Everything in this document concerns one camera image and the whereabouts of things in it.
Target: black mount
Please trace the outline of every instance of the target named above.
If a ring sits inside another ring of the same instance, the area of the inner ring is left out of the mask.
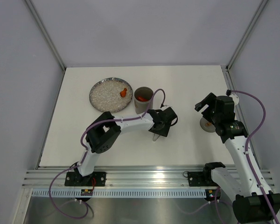
[[[244,124],[235,120],[234,102],[231,97],[217,97],[211,92],[195,105],[195,110],[200,111],[205,105],[208,105],[208,107],[201,114],[215,126],[216,133],[221,137],[223,143],[227,139],[234,139],[236,136],[248,136]]]
[[[280,210],[280,194],[267,194],[275,214]],[[237,220],[244,223],[254,223],[270,221],[273,219],[272,213],[263,195],[252,195],[243,197],[236,195],[236,200],[232,203],[232,208]]]
[[[106,172],[94,171],[88,176],[77,175],[76,172],[67,172],[64,185],[66,187],[92,187],[92,179],[95,179],[96,187],[104,187]]]
[[[108,111],[102,113],[92,124],[102,120],[112,119],[114,119],[114,117]],[[86,141],[89,143],[92,153],[100,154],[111,148],[120,133],[120,126],[118,126],[115,121],[110,121],[90,129],[87,132]]]
[[[153,118],[154,126],[149,129],[150,132],[167,137],[169,129],[173,126],[171,123],[177,119],[176,113],[171,107],[164,111],[162,110],[148,110],[147,113]]]
[[[217,187],[218,185],[211,179],[211,170],[223,167],[225,165],[221,162],[210,162],[204,165],[203,171],[187,172],[188,182],[190,187]]]

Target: orange object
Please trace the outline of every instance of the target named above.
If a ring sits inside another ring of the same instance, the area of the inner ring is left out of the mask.
[[[143,97],[137,97],[137,100],[141,101],[141,102],[147,102],[148,99],[145,99]]]
[[[125,88],[123,91],[120,92],[120,96],[121,97],[125,97],[126,96],[126,91],[127,89]]]

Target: round disk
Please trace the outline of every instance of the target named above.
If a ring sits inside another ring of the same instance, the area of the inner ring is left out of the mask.
[[[216,131],[215,126],[213,126],[212,124],[210,124],[205,118],[201,118],[200,119],[200,126],[203,130],[205,130],[206,132],[212,133]]]
[[[127,89],[126,96],[120,92]],[[89,93],[91,105],[101,112],[118,112],[126,108],[132,101],[133,90],[129,83],[120,78],[105,78],[96,83]]]

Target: metal cup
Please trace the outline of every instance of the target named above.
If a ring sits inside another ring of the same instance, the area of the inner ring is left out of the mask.
[[[137,114],[140,113],[144,113],[144,111],[146,110],[148,104],[151,101],[151,97],[153,96],[154,92],[152,91],[152,89],[148,88],[148,87],[140,87],[138,89],[136,89],[135,93],[134,93],[134,103],[135,103],[135,111]],[[143,97],[144,99],[148,99],[147,102],[142,102],[137,100],[137,97]],[[149,109],[153,108],[153,102],[151,102]]]

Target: tabletop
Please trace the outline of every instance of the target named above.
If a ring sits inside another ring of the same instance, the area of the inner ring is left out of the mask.
[[[41,167],[70,166],[79,161],[84,148],[80,138],[100,114],[89,102],[89,92],[98,81],[117,77],[132,89],[147,86],[164,89],[166,105],[178,115],[178,123],[170,128],[168,137],[153,142],[153,133],[134,131],[120,135],[110,150],[100,155],[97,166],[170,166],[204,165],[220,161],[234,162],[216,133],[205,132],[199,125],[200,112],[196,103],[210,92],[224,95],[226,83],[219,65],[134,66],[67,68],[50,124]],[[162,92],[154,98],[159,109]],[[132,102],[116,116],[136,115]]]

